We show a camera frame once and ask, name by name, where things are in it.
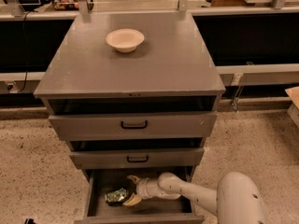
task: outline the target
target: gray counter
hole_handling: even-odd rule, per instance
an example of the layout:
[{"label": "gray counter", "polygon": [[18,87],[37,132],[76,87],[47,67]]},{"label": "gray counter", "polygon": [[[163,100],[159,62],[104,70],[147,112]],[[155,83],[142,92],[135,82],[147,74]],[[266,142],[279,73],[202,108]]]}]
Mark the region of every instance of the gray counter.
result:
[{"label": "gray counter", "polygon": [[[145,41],[122,54],[106,43],[121,28],[136,29]],[[151,96],[171,92],[224,91],[192,14],[180,12],[93,13],[77,16],[36,89],[37,97]]]}]

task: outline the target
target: speckled floor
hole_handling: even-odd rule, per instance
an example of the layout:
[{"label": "speckled floor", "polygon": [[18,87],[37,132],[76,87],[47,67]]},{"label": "speckled floor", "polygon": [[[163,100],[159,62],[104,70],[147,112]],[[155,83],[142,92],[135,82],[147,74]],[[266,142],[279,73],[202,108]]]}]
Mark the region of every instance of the speckled floor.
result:
[{"label": "speckled floor", "polygon": [[[229,171],[250,176],[267,206],[268,223],[299,223],[299,129],[290,103],[221,104],[193,182],[215,189]],[[81,219],[88,183],[68,159],[68,148],[44,108],[0,109],[1,224],[68,224]],[[206,224],[217,219],[201,208]]]}]

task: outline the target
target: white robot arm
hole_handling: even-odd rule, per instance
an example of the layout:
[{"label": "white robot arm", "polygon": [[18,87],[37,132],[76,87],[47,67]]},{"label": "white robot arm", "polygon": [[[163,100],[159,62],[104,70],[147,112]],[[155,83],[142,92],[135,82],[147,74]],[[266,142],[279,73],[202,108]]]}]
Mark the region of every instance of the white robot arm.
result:
[{"label": "white robot arm", "polygon": [[153,197],[177,199],[182,195],[215,215],[220,224],[267,223],[260,192],[248,176],[238,172],[225,175],[217,190],[185,182],[171,173],[162,173],[156,179],[128,178],[136,184],[136,194],[124,203],[126,206]]}]

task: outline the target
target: drawer handle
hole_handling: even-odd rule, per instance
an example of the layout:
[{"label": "drawer handle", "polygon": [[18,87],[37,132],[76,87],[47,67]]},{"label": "drawer handle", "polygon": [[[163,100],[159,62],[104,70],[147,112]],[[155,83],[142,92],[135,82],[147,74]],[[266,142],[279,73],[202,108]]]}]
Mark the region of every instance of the drawer handle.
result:
[{"label": "drawer handle", "polygon": [[129,157],[127,156],[128,162],[147,162],[149,160],[149,155],[146,157]]},{"label": "drawer handle", "polygon": [[121,122],[121,127],[124,130],[141,130],[141,129],[145,129],[148,127],[148,121],[145,120],[143,121],[141,124],[130,124],[130,123],[125,123],[125,122]]}]

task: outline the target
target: drawer front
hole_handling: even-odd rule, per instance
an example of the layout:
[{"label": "drawer front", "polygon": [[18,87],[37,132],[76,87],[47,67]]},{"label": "drawer front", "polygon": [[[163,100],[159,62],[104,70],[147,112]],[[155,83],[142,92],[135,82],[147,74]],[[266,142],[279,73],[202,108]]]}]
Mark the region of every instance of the drawer front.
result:
[{"label": "drawer front", "polygon": [[65,141],[208,137],[215,121],[215,112],[50,116],[51,125]]},{"label": "drawer front", "polygon": [[202,223],[204,218],[196,216],[192,204],[184,197],[176,200],[148,199],[133,207],[110,206],[105,201],[105,193],[119,188],[135,191],[135,185],[128,175],[143,178],[157,178],[163,172],[170,172],[183,180],[189,179],[185,167],[163,167],[143,169],[93,170],[82,220],[76,224],[122,223],[122,224],[162,224],[162,223]]},{"label": "drawer front", "polygon": [[72,152],[78,169],[149,168],[194,166],[200,163],[203,148]]},{"label": "drawer front", "polygon": [[87,217],[74,224],[202,224],[205,218],[195,214],[136,215],[131,217]]}]

